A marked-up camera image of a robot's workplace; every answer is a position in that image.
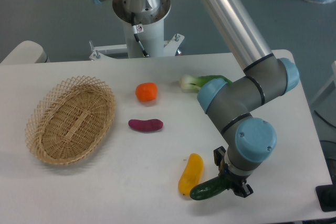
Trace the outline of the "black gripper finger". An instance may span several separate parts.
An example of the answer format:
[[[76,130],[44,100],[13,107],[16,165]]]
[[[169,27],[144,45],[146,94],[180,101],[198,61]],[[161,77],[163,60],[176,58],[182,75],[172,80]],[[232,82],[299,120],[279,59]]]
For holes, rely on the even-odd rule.
[[[251,186],[249,184],[246,184],[245,182],[242,182],[240,184],[233,184],[232,191],[236,196],[241,198],[246,198],[254,193]]]

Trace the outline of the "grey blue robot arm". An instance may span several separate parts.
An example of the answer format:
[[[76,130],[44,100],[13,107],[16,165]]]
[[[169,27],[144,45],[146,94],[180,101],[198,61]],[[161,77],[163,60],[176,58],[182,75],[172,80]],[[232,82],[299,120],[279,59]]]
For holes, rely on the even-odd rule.
[[[107,0],[93,0],[99,4]],[[125,38],[130,58],[161,57],[168,46],[163,30],[149,30],[170,11],[170,0],[112,0],[113,11],[127,25]],[[251,115],[299,82],[296,65],[276,58],[240,0],[201,0],[235,56],[244,76],[233,82],[216,78],[197,95],[204,112],[228,147],[214,150],[217,177],[190,189],[190,197],[204,200],[230,189],[239,197],[253,193],[247,178],[266,160],[277,137],[270,123]]]

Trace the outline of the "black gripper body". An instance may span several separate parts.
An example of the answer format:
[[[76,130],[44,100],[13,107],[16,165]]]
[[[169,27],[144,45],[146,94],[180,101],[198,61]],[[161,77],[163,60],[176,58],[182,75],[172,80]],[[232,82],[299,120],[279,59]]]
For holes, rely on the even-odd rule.
[[[223,146],[213,151],[214,163],[218,167],[219,177],[229,181],[230,187],[234,189],[243,188],[246,185],[248,171],[238,169],[229,160],[228,154]]]

